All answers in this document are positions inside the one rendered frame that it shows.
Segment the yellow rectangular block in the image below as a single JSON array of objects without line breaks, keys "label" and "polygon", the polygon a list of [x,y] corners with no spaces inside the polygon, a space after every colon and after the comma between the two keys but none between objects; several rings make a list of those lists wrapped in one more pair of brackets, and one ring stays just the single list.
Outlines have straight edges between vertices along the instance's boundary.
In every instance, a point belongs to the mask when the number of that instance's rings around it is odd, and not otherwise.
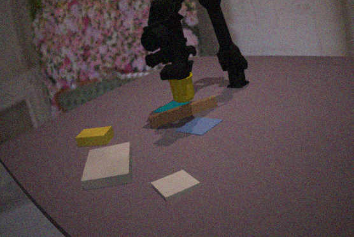
[{"label": "yellow rectangular block", "polygon": [[96,127],[92,129],[84,129],[77,137],[76,141],[79,147],[106,145],[114,136],[112,126]]}]

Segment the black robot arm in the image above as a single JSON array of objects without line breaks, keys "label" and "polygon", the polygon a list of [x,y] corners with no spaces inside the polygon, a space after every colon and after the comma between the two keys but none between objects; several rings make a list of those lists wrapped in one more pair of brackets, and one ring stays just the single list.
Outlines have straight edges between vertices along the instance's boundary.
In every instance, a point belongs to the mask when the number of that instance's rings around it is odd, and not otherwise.
[{"label": "black robot arm", "polygon": [[[184,37],[179,14],[184,0],[153,0],[150,5],[148,26],[144,27],[141,44],[145,50],[154,52],[145,56],[146,65],[154,68],[162,63],[167,64],[167,52],[163,46],[169,41],[180,40]],[[246,81],[244,70],[248,61],[241,55],[239,48],[232,42],[226,25],[221,0],[198,0],[205,7],[211,19],[219,43],[217,57],[223,71],[228,71],[230,85],[227,87],[241,88],[249,83]]]}]

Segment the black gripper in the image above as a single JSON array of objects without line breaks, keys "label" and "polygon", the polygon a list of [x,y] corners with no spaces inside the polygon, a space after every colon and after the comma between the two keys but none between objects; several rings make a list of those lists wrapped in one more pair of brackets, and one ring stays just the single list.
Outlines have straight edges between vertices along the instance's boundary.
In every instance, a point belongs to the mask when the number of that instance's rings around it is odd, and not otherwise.
[{"label": "black gripper", "polygon": [[169,41],[163,46],[167,52],[167,63],[160,72],[161,80],[181,80],[189,76],[194,61],[189,61],[190,54],[196,55],[196,49],[192,45],[187,46],[187,38]]}]

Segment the beige flat rectangular slab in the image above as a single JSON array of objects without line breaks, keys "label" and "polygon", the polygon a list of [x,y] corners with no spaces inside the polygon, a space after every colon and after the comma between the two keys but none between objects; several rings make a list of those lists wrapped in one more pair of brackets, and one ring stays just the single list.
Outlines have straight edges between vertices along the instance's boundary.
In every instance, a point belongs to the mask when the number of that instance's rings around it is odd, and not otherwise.
[{"label": "beige flat rectangular slab", "polygon": [[181,170],[151,182],[151,186],[168,201],[201,187],[201,183],[184,170]]}]

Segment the brown flat bar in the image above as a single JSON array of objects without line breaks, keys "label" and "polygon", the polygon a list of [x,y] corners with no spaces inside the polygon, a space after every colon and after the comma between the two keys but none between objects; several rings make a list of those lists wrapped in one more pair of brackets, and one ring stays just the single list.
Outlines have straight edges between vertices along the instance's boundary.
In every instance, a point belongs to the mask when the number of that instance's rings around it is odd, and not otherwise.
[{"label": "brown flat bar", "polygon": [[212,95],[188,104],[172,108],[170,110],[151,115],[149,116],[149,119],[151,126],[154,128],[168,124],[170,122],[174,122],[179,119],[183,119],[185,117],[189,117],[202,111],[206,111],[216,106],[218,106],[216,96]]}]

